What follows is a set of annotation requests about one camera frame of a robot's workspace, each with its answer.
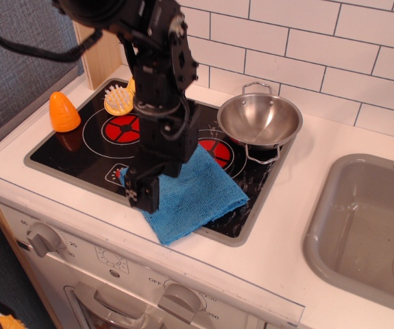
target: blue towel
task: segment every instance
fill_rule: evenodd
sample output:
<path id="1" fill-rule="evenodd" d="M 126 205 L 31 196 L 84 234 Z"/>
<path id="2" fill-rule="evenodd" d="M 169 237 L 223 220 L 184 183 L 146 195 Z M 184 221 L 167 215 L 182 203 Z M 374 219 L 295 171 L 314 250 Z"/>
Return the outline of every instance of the blue towel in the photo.
<path id="1" fill-rule="evenodd" d="M 124 185 L 125 171 L 119 179 Z M 159 209 L 142 211 L 164 245 L 243 206 L 248 196 L 200 145 L 178 178 L 161 175 Z"/>

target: control panel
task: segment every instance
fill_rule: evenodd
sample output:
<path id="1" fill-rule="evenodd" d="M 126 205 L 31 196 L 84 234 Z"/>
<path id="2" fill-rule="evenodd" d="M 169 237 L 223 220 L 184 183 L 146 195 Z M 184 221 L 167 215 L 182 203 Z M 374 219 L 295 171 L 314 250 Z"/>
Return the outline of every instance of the control panel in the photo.
<path id="1" fill-rule="evenodd" d="M 64 265 L 81 269 L 179 319 L 183 328 L 264 328 L 263 321 L 209 293 L 184 287 L 107 248 L 41 223 L 11 208 L 3 207 L 3 212 L 18 244 L 30 257 L 50 257 Z"/>

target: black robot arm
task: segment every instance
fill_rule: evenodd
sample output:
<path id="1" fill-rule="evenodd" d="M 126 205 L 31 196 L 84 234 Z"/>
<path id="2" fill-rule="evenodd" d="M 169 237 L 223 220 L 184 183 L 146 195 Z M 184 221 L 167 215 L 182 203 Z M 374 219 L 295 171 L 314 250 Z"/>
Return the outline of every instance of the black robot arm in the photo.
<path id="1" fill-rule="evenodd" d="M 177 177 L 198 143 L 199 111 L 184 91 L 197 79 L 174 0 L 52 0 L 72 20 L 116 34 L 136 81 L 140 147 L 125 175 L 131 206 L 154 212 L 162 173 Z"/>

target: stove knob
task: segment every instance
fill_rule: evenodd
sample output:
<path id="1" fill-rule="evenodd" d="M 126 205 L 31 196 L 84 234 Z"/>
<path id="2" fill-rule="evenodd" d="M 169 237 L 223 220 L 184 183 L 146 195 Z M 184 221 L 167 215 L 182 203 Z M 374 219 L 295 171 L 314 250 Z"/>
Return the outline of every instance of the stove knob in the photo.
<path id="1" fill-rule="evenodd" d="M 171 284 L 158 302 L 158 307 L 190 324 L 201 307 L 201 300 L 191 290 Z"/>
<path id="2" fill-rule="evenodd" d="M 34 248 L 35 253 L 43 258 L 48 252 L 54 252 L 61 244 L 61 238 L 57 232 L 49 226 L 35 223 L 27 231 L 27 240 Z"/>

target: metal wok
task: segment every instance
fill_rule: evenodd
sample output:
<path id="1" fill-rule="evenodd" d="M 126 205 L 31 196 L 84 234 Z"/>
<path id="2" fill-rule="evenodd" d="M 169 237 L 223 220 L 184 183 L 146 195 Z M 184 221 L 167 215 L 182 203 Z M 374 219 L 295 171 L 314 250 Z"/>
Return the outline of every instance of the metal wok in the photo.
<path id="1" fill-rule="evenodd" d="M 267 93 L 245 93 L 253 84 L 269 89 Z M 247 158 L 262 165 L 279 160 L 280 147 L 300 131 L 302 115 L 296 105 L 272 95 L 271 87 L 252 82 L 243 87 L 243 94 L 226 101 L 218 111 L 220 128 L 239 145 L 243 145 Z M 277 149 L 278 156 L 261 161 L 249 156 L 249 149 L 266 151 Z"/>

